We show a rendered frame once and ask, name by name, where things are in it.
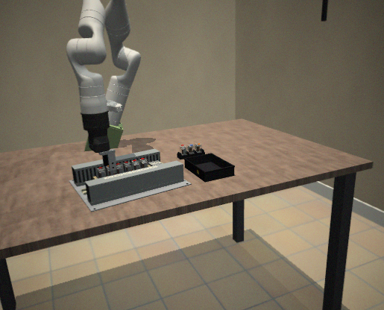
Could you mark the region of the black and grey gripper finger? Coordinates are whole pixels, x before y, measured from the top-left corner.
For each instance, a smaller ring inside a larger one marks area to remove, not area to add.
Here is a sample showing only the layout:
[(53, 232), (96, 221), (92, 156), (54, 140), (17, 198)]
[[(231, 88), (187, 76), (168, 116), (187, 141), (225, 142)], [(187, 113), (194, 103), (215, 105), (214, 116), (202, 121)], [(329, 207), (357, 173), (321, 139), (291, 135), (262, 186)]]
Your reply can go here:
[(103, 155), (103, 154), (107, 154), (109, 171), (117, 170), (115, 149), (111, 149), (109, 151), (105, 151), (105, 152), (100, 152), (99, 153), (99, 155)]
[(102, 155), (102, 159), (103, 159), (103, 164), (104, 164), (104, 166), (108, 165), (108, 157), (107, 157), (107, 154), (103, 154), (103, 155)]

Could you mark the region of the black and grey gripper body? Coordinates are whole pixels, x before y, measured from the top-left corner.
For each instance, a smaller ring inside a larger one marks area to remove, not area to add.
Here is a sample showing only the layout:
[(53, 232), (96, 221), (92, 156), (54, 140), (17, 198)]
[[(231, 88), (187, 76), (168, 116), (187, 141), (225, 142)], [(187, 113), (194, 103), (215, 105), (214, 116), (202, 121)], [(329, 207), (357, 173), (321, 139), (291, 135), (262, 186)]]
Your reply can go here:
[(110, 150), (107, 128), (110, 127), (108, 112), (122, 111), (122, 105), (107, 101), (105, 94), (80, 96), (81, 115), (84, 130), (88, 131), (89, 148), (95, 153)]

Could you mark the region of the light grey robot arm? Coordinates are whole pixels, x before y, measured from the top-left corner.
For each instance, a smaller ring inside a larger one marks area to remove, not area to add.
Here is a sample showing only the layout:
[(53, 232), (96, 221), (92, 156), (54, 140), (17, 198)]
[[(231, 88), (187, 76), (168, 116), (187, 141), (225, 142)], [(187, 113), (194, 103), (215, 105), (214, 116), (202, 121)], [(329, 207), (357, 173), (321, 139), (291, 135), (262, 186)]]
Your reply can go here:
[(113, 64), (126, 71), (124, 75), (111, 77), (105, 95), (107, 101), (122, 105), (121, 112), (108, 112), (110, 125), (119, 126), (141, 60), (139, 52), (125, 48), (123, 44), (120, 47), (130, 33), (125, 0), (110, 0), (105, 10), (100, 0), (83, 0), (78, 32), (84, 39), (69, 40), (66, 53), (78, 81), (80, 96), (103, 95), (103, 77), (89, 72), (85, 65), (101, 64), (106, 59), (104, 26), (110, 41)]

